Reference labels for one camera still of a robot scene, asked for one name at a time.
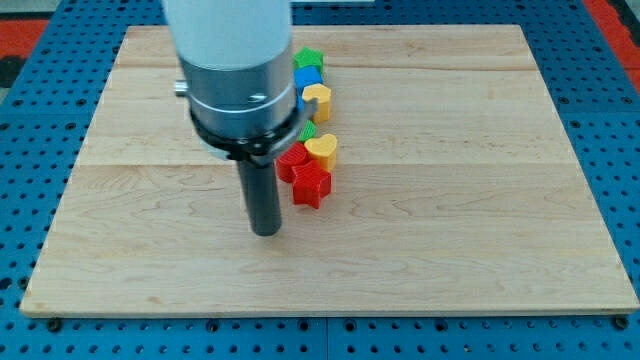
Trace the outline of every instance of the green star block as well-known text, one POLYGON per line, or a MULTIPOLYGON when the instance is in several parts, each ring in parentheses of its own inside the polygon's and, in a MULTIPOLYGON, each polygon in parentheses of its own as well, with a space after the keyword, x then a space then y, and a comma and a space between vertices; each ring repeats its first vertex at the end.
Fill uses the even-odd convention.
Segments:
POLYGON ((300 69, 307 66, 315 66, 320 72, 320 75, 322 75, 324 68, 323 58, 324 54, 322 51, 310 49, 305 46, 297 54, 293 55, 293 67, 300 69))
POLYGON ((304 143, 314 136, 316 136, 316 124, 314 124, 313 121, 307 120, 307 123, 304 124, 304 129, 302 129, 302 132, 298 136, 298 141, 304 143))

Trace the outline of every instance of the red star block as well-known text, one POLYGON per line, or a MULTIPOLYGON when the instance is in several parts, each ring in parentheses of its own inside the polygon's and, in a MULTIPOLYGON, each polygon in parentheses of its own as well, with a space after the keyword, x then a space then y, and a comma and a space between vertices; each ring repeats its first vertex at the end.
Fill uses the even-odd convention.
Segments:
POLYGON ((293 203, 320 208, 320 200, 331 193, 331 173, 311 160, 293 167, 293 203))
POLYGON ((293 181, 293 172, 291 168, 298 165, 304 165, 309 161, 309 153, 304 145, 300 142, 293 144, 291 149, 276 160, 276 173, 280 180, 291 183, 293 181))

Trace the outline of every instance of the yellow block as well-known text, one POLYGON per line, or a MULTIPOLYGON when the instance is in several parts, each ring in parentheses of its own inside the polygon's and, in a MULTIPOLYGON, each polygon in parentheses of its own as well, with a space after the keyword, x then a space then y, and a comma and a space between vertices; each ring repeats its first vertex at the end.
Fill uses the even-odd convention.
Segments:
POLYGON ((318 111, 316 111, 311 120, 315 124, 329 120, 331 117, 331 89, 322 84, 305 87, 302 91, 302 99, 310 101, 313 98, 318 99, 318 111))
POLYGON ((321 168, 328 172, 336 167, 336 153, 338 150, 338 138, 333 134, 325 134, 320 138, 305 141, 309 155, 315 159, 321 168))

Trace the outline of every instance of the wooden board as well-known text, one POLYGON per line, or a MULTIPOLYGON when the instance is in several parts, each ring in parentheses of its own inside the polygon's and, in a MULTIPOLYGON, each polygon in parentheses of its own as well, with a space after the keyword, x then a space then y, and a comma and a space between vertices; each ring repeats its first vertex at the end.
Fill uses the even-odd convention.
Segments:
POLYGON ((628 313, 638 300, 517 26, 303 27, 340 141, 320 210, 251 234, 235 167, 130 28, 22 302, 29 316, 628 313))

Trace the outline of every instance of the blue pegboard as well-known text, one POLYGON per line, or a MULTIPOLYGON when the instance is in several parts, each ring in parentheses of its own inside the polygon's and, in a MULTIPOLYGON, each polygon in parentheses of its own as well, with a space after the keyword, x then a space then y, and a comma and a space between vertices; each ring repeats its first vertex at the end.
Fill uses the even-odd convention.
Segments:
MULTIPOLYGON (((580 1, 378 0, 304 24, 519 24, 640 290, 640 98, 580 1)), ((640 316, 32 320, 17 307, 128 25, 157 0, 63 0, 0 107, 0 359, 638 358, 640 316)))

